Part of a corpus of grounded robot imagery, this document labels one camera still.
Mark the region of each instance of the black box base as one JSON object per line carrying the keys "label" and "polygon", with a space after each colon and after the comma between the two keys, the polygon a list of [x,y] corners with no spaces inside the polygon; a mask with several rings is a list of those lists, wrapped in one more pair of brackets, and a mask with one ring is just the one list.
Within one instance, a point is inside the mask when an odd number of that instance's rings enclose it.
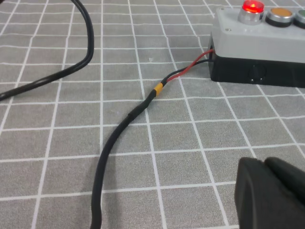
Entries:
{"label": "black box base", "polygon": [[[213,38],[209,47],[214,48]],[[305,63],[277,62],[209,56],[211,80],[305,88]]]}

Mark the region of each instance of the red button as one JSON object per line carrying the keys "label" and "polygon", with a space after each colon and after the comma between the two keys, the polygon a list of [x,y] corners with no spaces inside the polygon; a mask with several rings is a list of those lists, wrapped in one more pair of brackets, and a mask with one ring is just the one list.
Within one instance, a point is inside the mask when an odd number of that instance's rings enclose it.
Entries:
{"label": "red button", "polygon": [[264,11],[264,4],[260,1],[246,0],[244,1],[243,9],[251,13],[261,13]]}

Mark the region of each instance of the power cord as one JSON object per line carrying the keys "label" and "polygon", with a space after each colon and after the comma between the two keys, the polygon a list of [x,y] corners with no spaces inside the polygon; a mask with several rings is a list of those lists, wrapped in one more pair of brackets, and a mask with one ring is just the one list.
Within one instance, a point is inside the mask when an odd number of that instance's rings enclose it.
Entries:
{"label": "power cord", "polygon": [[15,95],[30,91],[37,87],[41,87],[43,85],[51,83],[55,80],[59,80],[68,75],[71,75],[72,73],[77,72],[80,69],[82,69],[83,67],[85,67],[91,61],[91,59],[93,57],[93,53],[94,53],[94,32],[93,32],[92,22],[91,22],[90,16],[89,16],[86,8],[84,7],[84,5],[79,0],[71,0],[71,1],[81,12],[81,15],[83,16],[85,23],[86,23],[86,27],[87,27],[88,48],[87,48],[87,54],[86,54],[85,58],[83,60],[81,60],[80,62],[78,62],[77,64],[75,64],[69,68],[66,68],[60,72],[46,76],[44,78],[41,78],[40,80],[36,80],[32,83],[28,83],[21,87],[17,87],[12,90],[0,93],[0,101],[10,98]]}
{"label": "power cord", "polygon": [[211,62],[211,59],[206,59],[202,61],[198,61],[204,55],[213,52],[214,50],[209,50],[202,53],[191,65],[186,68],[179,69],[173,73],[170,73],[166,76],[157,86],[149,93],[147,98],[137,107],[135,107],[127,117],[115,128],[113,133],[110,135],[109,139],[107,140],[104,149],[101,153],[101,157],[99,159],[93,189],[92,189],[92,197],[91,197],[91,214],[92,214],[92,221],[90,229],[100,229],[102,226],[102,210],[101,210],[101,195],[102,195],[102,185],[104,179],[104,173],[106,169],[107,160],[110,154],[110,151],[119,138],[120,134],[125,130],[125,128],[136,118],[138,117],[151,103],[151,101],[159,95],[162,91],[163,87],[169,82],[170,80],[187,73],[191,67],[203,63],[203,62]]}

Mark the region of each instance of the gray grid tablecloth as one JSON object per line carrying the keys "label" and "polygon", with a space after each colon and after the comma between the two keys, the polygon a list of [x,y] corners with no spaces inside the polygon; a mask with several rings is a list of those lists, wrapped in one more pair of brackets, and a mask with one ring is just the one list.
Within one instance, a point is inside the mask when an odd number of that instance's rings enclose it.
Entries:
{"label": "gray grid tablecloth", "polygon": [[[83,0],[95,53],[83,70],[0,103],[0,228],[89,228],[99,152],[166,74],[207,49],[217,7],[242,0]],[[295,11],[305,0],[265,0]],[[86,54],[68,0],[0,5],[0,91]],[[238,228],[238,159],[305,169],[305,90],[215,83],[207,64],[167,84],[127,128],[106,169],[103,228]]]}

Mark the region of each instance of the yellow button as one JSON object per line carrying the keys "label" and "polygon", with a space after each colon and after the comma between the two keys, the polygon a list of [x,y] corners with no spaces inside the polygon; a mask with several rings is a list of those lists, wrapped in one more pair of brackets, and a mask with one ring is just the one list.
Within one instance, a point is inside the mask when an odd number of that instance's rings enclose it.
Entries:
{"label": "yellow button", "polygon": [[272,8],[271,12],[281,17],[290,17],[292,15],[291,11],[286,10],[284,8]]}

